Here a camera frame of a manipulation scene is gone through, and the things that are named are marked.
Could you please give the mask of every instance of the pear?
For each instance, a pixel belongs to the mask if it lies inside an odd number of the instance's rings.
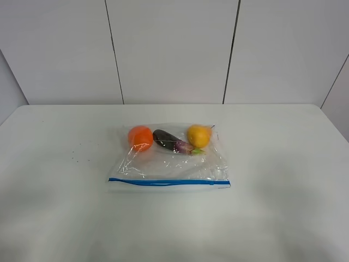
[[[212,135],[212,129],[208,126],[193,124],[188,128],[188,141],[197,148],[203,148],[208,145]]]

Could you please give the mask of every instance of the table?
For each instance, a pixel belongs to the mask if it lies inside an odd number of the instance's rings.
[[[109,190],[117,127],[161,122],[215,123],[232,187]],[[349,144],[314,105],[22,106],[0,156],[0,261],[349,257]]]

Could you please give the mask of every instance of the blue zipper seal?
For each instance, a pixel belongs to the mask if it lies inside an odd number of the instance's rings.
[[[181,184],[225,184],[230,186],[230,181],[212,181],[212,180],[129,180],[110,177],[109,181],[124,182],[128,184],[134,184],[136,186],[154,186],[154,187],[166,187],[166,186],[179,186]]]

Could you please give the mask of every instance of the eggplant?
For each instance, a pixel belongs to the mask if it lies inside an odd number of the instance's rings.
[[[153,139],[159,146],[172,151],[187,155],[204,154],[205,151],[193,147],[191,144],[171,135],[170,133],[157,129],[153,132]]]

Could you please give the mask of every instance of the clear plastic bag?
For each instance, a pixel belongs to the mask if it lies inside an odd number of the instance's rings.
[[[209,184],[219,185],[220,188],[230,187],[226,160],[219,152],[219,136],[214,125],[208,145],[201,149],[188,143],[187,130],[190,126],[164,123],[122,128],[119,136],[124,153],[109,181],[139,186]],[[144,134],[138,138],[136,145],[132,136],[135,129],[141,129]],[[150,131],[152,144],[149,142]]]

